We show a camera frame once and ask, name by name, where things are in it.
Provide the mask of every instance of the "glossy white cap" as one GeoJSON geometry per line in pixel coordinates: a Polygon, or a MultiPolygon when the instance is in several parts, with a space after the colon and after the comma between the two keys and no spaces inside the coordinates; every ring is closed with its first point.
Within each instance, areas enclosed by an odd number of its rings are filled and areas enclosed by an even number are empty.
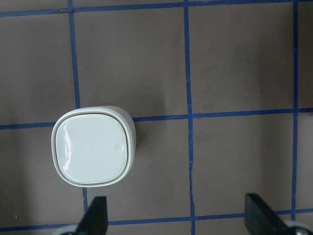
{"type": "Polygon", "coordinates": [[[59,175],[71,185],[114,184],[129,172],[135,151],[134,122],[113,106],[76,109],[55,124],[52,156],[59,175]]]}

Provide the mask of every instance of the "tile square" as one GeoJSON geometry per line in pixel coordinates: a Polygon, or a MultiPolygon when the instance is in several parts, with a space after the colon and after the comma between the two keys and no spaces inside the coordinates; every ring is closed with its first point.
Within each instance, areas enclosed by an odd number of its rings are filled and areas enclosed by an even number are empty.
{"type": "Polygon", "coordinates": [[[52,235],[55,229],[6,232],[5,235],[52,235]]]}
{"type": "Polygon", "coordinates": [[[81,6],[110,6],[110,5],[132,5],[132,4],[147,4],[147,3],[165,3],[179,2],[181,0],[74,0],[74,5],[81,6]]]}
{"type": "Polygon", "coordinates": [[[299,6],[299,107],[313,107],[313,2],[300,2],[299,6]]]}
{"type": "MultiPolygon", "coordinates": [[[[290,220],[290,216],[280,216],[282,220],[290,220]]],[[[197,235],[249,235],[250,233],[245,227],[245,220],[243,218],[233,219],[212,219],[196,221],[196,234],[197,235]]]]}
{"type": "Polygon", "coordinates": [[[183,22],[182,8],[75,14],[81,105],[187,114],[183,22]]]}
{"type": "Polygon", "coordinates": [[[194,120],[196,215],[243,213],[249,192],[290,210],[291,178],[292,114],[194,120]]]}
{"type": "Polygon", "coordinates": [[[0,125],[75,109],[67,14],[0,18],[0,125]]]}
{"type": "Polygon", "coordinates": [[[129,174],[88,189],[88,201],[107,196],[109,221],[190,216],[188,121],[137,122],[129,174]]]}
{"type": "Polygon", "coordinates": [[[298,117],[297,153],[297,209],[313,208],[313,114],[302,113],[298,117]]]}
{"type": "Polygon", "coordinates": [[[307,225],[312,231],[313,228],[313,213],[296,214],[295,220],[307,225]]]}
{"type": "Polygon", "coordinates": [[[67,0],[1,0],[0,12],[32,11],[68,7],[67,0]]]}
{"type": "Polygon", "coordinates": [[[292,3],[191,7],[194,113],[293,107],[292,3]]]}
{"type": "Polygon", "coordinates": [[[0,131],[0,227],[78,223],[82,189],[64,182],[51,156],[51,128],[0,131]]]}
{"type": "Polygon", "coordinates": [[[109,226],[107,235],[190,235],[191,222],[132,224],[109,226]]]}

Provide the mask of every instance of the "grid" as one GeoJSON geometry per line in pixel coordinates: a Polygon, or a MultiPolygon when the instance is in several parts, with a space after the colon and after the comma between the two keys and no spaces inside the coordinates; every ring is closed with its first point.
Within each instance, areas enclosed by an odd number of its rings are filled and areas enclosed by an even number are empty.
{"type": "MultiPolygon", "coordinates": [[[[133,5],[112,5],[112,6],[97,6],[97,7],[74,7],[73,0],[68,0],[68,8],[49,9],[49,10],[34,10],[34,11],[19,11],[19,12],[0,12],[0,17],[15,17],[15,16],[29,16],[29,15],[45,15],[45,14],[59,14],[68,13],[69,28],[70,28],[70,42],[72,53],[72,67],[73,67],[73,83],[75,93],[76,108],[80,108],[79,95],[79,79],[78,79],[78,65],[76,54],[76,40],[75,40],[75,23],[74,13],[77,12],[91,12],[91,11],[120,11],[120,10],[138,10],[138,9],[157,9],[157,8],[177,8],[181,7],[184,10],[184,39],[185,39],[185,76],[186,76],[186,92],[187,92],[187,115],[169,115],[169,116],[152,116],[152,117],[135,117],[134,122],[143,121],[157,121],[157,120],[188,120],[188,145],[189,145],[189,189],[190,189],[190,216],[189,217],[173,217],[173,218],[156,218],[156,219],[139,219],[139,220],[123,220],[123,221],[109,221],[109,225],[130,225],[130,224],[145,224],[145,223],[164,223],[164,222],[180,222],[190,221],[191,235],[196,234],[195,221],[211,220],[211,219],[227,219],[227,218],[243,218],[243,213],[235,214],[217,214],[195,216],[195,205],[193,201],[193,120],[196,118],[214,118],[214,117],[235,117],[235,116],[253,116],[253,115],[269,115],[269,114],[293,114],[293,146],[292,146],[292,194],[291,194],[291,210],[277,211],[278,215],[290,214],[291,219],[295,220],[295,215],[298,213],[312,213],[313,209],[296,209],[296,175],[297,175],[297,134],[298,134],[298,114],[313,112],[313,108],[298,108],[298,3],[312,0],[215,0],[215,1],[188,1],[183,2],[169,2],[169,3],[152,3],[152,4],[133,4],[133,5]],[[208,6],[208,5],[224,5],[224,4],[255,4],[255,3],[270,3],[270,2],[292,2],[293,3],[293,108],[292,109],[273,109],[273,110],[251,110],[251,111],[236,111],[236,112],[217,112],[217,113],[193,113],[191,83],[192,75],[190,71],[190,50],[189,50],[189,8],[194,6],[208,6]]],[[[41,123],[25,123],[25,124],[11,124],[0,125],[0,130],[8,129],[24,129],[24,128],[41,128],[53,127],[54,122],[41,123]]],[[[84,198],[84,210],[88,208],[87,188],[82,188],[82,195],[84,198]]],[[[25,231],[25,230],[42,230],[54,229],[64,226],[65,224],[51,224],[41,226],[22,226],[0,228],[0,232],[9,231],[25,231]]]]}

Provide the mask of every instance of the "white plastic device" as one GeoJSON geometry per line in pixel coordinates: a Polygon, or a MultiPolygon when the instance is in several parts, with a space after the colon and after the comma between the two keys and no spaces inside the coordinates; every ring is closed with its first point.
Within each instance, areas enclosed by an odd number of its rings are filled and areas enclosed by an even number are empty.
{"type": "Polygon", "coordinates": [[[64,114],[51,135],[54,166],[78,187],[100,187],[122,180],[136,147],[132,117],[115,106],[81,108],[64,114]]]}

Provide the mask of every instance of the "blue grid line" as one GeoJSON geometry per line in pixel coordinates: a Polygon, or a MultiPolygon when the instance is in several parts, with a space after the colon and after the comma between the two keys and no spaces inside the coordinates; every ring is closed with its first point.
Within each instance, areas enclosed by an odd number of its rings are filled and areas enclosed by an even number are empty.
{"type": "Polygon", "coordinates": [[[46,15],[68,12],[93,12],[93,11],[122,11],[122,10],[140,10],[140,9],[160,9],[175,7],[194,7],[210,5],[236,5],[236,4],[258,4],[258,3],[284,3],[284,2],[308,2],[313,0],[208,0],[208,1],[187,1],[168,2],[168,3],[150,3],[150,4],[133,4],[133,5],[111,5],[111,6],[88,6],[88,7],[71,7],[60,9],[31,10],[31,11],[12,11],[0,12],[1,17],[14,16],[31,16],[46,15]]]}
{"type": "Polygon", "coordinates": [[[190,72],[190,48],[189,48],[189,9],[184,7],[184,39],[185,39],[185,69],[186,69],[186,93],[188,110],[188,153],[189,153],[189,197],[191,216],[191,235],[196,234],[195,204],[193,199],[192,168],[194,162],[193,150],[193,111],[191,98],[191,72],[190,72]]]}
{"type": "Polygon", "coordinates": [[[294,109],[270,109],[270,110],[253,110],[253,111],[234,111],[220,113],[204,113],[193,114],[193,118],[219,118],[219,117],[235,117],[235,116],[253,116],[268,114],[293,114],[294,109]]]}
{"type": "Polygon", "coordinates": [[[0,130],[26,129],[26,128],[39,128],[39,127],[53,127],[54,124],[55,124],[55,122],[39,122],[39,123],[0,125],[0,130]]]}
{"type": "MultiPolygon", "coordinates": [[[[80,108],[80,96],[79,96],[79,81],[78,81],[78,67],[77,67],[77,52],[76,52],[76,38],[75,38],[75,22],[74,22],[74,12],[73,0],[68,0],[68,7],[70,9],[68,14],[69,20],[69,31],[70,31],[70,47],[72,52],[72,66],[73,66],[73,82],[74,82],[74,93],[75,93],[75,106],[77,109],[80,108]]],[[[84,211],[88,209],[88,197],[87,188],[82,188],[83,193],[83,205],[84,211]]]]}
{"type": "Polygon", "coordinates": [[[140,121],[164,121],[164,120],[179,120],[179,119],[188,119],[188,115],[133,117],[133,121],[134,122],[140,122],[140,121]]]}
{"type": "MultiPolygon", "coordinates": [[[[312,213],[313,209],[301,209],[296,210],[296,213],[312,213]]],[[[277,215],[291,214],[291,211],[276,211],[277,215]]],[[[150,223],[171,223],[171,222],[184,222],[192,220],[215,220],[215,219],[233,219],[233,218],[244,218],[243,213],[233,214],[217,214],[217,215],[202,215],[191,217],[172,217],[172,218],[155,218],[155,219],[137,219],[137,220],[117,220],[109,221],[109,226],[115,225],[130,225],[130,224],[150,224],[150,223]]],[[[57,229],[72,224],[51,224],[51,225],[37,225],[37,226],[20,226],[20,227],[7,227],[0,228],[0,233],[13,232],[13,231],[26,231],[26,230],[48,230],[57,229]]]]}
{"type": "Polygon", "coordinates": [[[173,218],[157,218],[157,219],[136,219],[136,220],[120,220],[110,221],[109,225],[128,225],[128,224],[151,224],[151,223],[168,223],[191,221],[190,217],[173,217],[173,218]]]}
{"type": "Polygon", "coordinates": [[[67,225],[72,225],[72,224],[46,224],[46,225],[34,225],[34,226],[7,227],[7,228],[0,228],[0,233],[13,232],[13,231],[58,229],[67,225]]]}
{"type": "Polygon", "coordinates": [[[303,213],[313,213],[313,209],[297,209],[295,210],[296,214],[303,214],[303,213]]]}
{"type": "Polygon", "coordinates": [[[313,112],[313,108],[302,108],[302,109],[298,109],[298,111],[300,113],[311,113],[313,112]]]}
{"type": "Polygon", "coordinates": [[[88,197],[87,197],[87,188],[83,188],[83,199],[84,199],[84,211],[88,210],[88,197]]]}
{"type": "MultiPolygon", "coordinates": [[[[193,118],[218,118],[218,117],[236,117],[236,116],[254,116],[254,115],[268,115],[268,114],[293,114],[294,109],[271,109],[271,110],[253,110],[253,111],[234,111],[234,112],[220,112],[220,113],[199,113],[193,114],[193,118]]],[[[298,109],[299,113],[312,113],[313,108],[298,109]]],[[[188,119],[188,115],[164,115],[164,116],[150,116],[150,117],[134,117],[134,122],[143,121],[163,121],[163,120],[180,120],[188,119]]],[[[12,125],[0,125],[0,130],[10,129],[26,129],[37,127],[53,127],[55,122],[39,122],[39,123],[23,123],[12,125]]]]}
{"type": "MultiPolygon", "coordinates": [[[[73,0],[68,0],[68,6],[70,9],[73,7],[73,0]]],[[[72,12],[69,13],[68,19],[69,19],[69,31],[70,31],[70,47],[71,47],[71,51],[72,51],[75,105],[76,105],[76,108],[79,109],[80,108],[80,99],[79,99],[79,82],[78,82],[78,68],[77,68],[75,23],[74,23],[74,15],[72,12]]]]}
{"type": "Polygon", "coordinates": [[[69,12],[69,8],[31,10],[31,11],[10,11],[10,12],[0,12],[0,18],[1,17],[14,17],[14,16],[49,15],[49,14],[67,13],[67,12],[69,12]]]}
{"type": "Polygon", "coordinates": [[[298,144],[298,3],[293,3],[293,140],[292,140],[292,182],[291,220],[295,220],[297,185],[297,144],[298,144]]]}
{"type": "Polygon", "coordinates": [[[86,6],[86,7],[75,7],[74,12],[125,11],[125,10],[177,8],[177,7],[183,7],[183,6],[184,6],[183,2],[111,5],[111,6],[86,6]]]}

